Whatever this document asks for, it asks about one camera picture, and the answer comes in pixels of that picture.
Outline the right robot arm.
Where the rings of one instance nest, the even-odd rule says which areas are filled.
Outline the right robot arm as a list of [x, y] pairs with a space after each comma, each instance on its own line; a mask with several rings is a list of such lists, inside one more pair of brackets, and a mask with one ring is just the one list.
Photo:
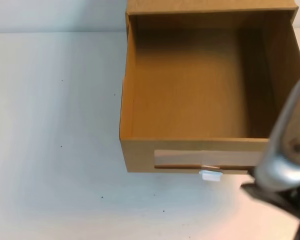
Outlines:
[[[250, 197], [300, 220], [300, 80], [293, 87], [270, 134], [261, 161], [240, 188]], [[300, 223], [294, 239], [300, 240]]]

